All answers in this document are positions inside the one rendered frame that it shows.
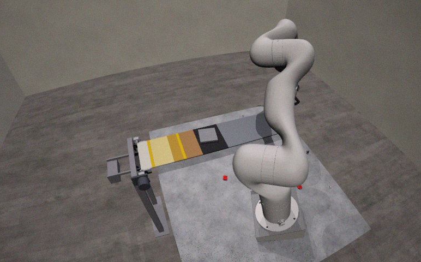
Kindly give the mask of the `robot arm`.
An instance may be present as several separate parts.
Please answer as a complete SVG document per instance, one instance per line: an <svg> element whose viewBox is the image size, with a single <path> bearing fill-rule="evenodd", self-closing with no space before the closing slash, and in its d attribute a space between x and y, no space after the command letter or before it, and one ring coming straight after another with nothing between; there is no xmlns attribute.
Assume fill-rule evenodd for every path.
<svg viewBox="0 0 421 262"><path fill-rule="evenodd" d="M282 19L273 30L254 41L250 58L259 67L280 72L266 86L264 117L280 135L282 145L241 146L233 156L233 171L243 185L260 196L255 208L260 226L281 232L293 226L298 218L291 187L303 184L309 173L308 159L296 129L294 101L296 87L299 91L298 83L311 69L315 52L308 41L298 39L296 25Z"/></svg>

